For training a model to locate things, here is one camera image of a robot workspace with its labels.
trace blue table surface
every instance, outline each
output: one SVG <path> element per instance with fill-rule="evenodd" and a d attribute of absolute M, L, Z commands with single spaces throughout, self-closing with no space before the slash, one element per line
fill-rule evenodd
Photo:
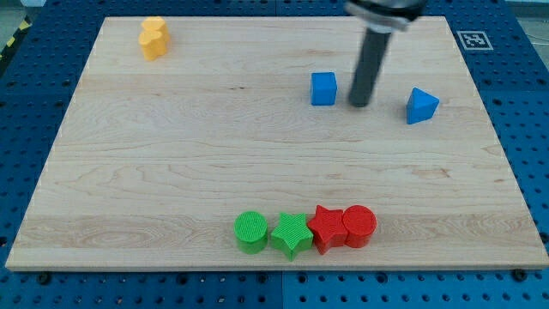
<path fill-rule="evenodd" d="M 344 2 L 48 0 L 0 79 L 2 265 L 106 16 L 345 15 Z M 424 15 L 448 20 L 547 248 L 549 72 L 503 0 L 431 0 Z M 492 50 L 466 49 L 458 31 L 484 32 Z M 0 308 L 295 306 L 549 308 L 549 271 L 14 274 L 0 268 Z"/>

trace red block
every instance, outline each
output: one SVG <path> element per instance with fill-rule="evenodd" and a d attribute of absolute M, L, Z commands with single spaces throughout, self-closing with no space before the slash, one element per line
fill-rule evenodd
<path fill-rule="evenodd" d="M 315 217 L 307 223 L 312 231 L 313 242 L 320 254 L 326 253 L 329 248 L 345 245 L 347 230 L 343 226 L 343 210 L 328 210 L 317 205 Z"/>
<path fill-rule="evenodd" d="M 368 244 L 376 230 L 376 216 L 371 210 L 361 205 L 349 207 L 343 213 L 343 225 L 347 229 L 345 245 L 361 248 Z"/>

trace yellow figure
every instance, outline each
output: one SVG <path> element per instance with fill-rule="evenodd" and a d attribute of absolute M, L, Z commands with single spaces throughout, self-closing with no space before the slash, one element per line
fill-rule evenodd
<path fill-rule="evenodd" d="M 162 32 L 162 37 L 166 43 L 170 41 L 168 26 L 166 25 L 166 21 L 160 16 L 147 17 L 147 19 L 141 23 L 141 27 L 143 27 L 143 30 L 145 31 L 160 31 Z"/>
<path fill-rule="evenodd" d="M 139 34 L 139 45 L 148 61 L 155 60 L 167 52 L 166 39 L 160 31 L 143 31 Z"/>

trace wood grain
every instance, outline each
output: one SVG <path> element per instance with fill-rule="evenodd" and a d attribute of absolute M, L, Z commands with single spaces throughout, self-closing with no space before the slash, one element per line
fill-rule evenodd
<path fill-rule="evenodd" d="M 372 103 L 347 104 L 364 25 L 342 18 L 106 18 L 7 266 L 11 270 L 478 270 L 549 264 L 444 18 L 396 33 Z M 335 71 L 335 106 L 309 102 Z M 407 125 L 412 87 L 441 99 Z M 243 211 L 369 206 L 362 249 L 240 252 Z"/>

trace blue cube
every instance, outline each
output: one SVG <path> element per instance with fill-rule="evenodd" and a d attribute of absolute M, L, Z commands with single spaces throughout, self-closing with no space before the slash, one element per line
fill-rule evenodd
<path fill-rule="evenodd" d="M 407 123 L 415 124 L 431 119 L 438 106 L 438 98 L 414 88 L 406 105 Z"/>
<path fill-rule="evenodd" d="M 313 106 L 332 106 L 335 103 L 337 83 L 334 72 L 311 74 L 311 104 Z"/>

